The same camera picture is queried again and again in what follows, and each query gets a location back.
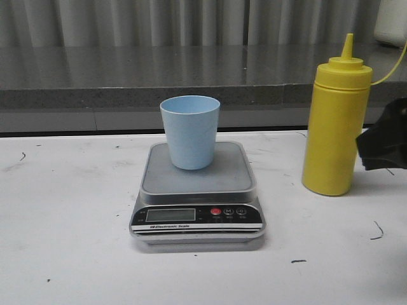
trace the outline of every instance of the electronic scale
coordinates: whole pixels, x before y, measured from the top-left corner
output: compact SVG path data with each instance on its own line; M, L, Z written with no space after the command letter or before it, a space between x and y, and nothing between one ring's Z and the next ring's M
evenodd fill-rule
M143 247L253 250L265 226L241 144L216 142L214 161L201 170L175 167L167 143L151 147L129 225Z

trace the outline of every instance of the table surface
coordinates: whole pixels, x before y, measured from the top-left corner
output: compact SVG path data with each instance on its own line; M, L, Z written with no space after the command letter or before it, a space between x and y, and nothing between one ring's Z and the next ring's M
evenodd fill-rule
M166 254L128 232L164 135L0 139L0 303L407 304L407 171L357 160L348 194L314 194L301 185L306 136L219 133L245 147L265 244Z

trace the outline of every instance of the yellow cord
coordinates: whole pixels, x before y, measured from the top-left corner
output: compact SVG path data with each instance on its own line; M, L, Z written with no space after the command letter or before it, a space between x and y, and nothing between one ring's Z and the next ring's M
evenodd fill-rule
M406 41L406 44L404 45L403 51L401 52L401 55L400 55L399 60L398 60L398 61L396 62L396 64L394 65L393 69L391 69L390 72L387 73L387 75L386 75L384 78L379 79L378 81L375 81L374 83L372 83L372 84L371 84L372 86L377 85L377 84L380 84L380 83L383 83L386 79L388 79L389 77L391 77L391 75L392 75L392 74L394 73L394 71L399 67L401 61L403 60L404 55L406 54L406 50L407 50L407 41Z

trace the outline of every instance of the plastic cup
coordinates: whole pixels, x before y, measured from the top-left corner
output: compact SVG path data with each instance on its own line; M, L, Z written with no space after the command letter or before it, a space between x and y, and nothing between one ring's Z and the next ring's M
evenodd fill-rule
M183 170L199 170L212 163L215 151L218 100L185 95L160 105L172 164Z

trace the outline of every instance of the gray curtain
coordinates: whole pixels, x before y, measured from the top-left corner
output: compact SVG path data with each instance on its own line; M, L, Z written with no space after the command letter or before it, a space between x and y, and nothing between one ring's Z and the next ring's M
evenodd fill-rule
M0 47L372 42L380 0L0 0Z

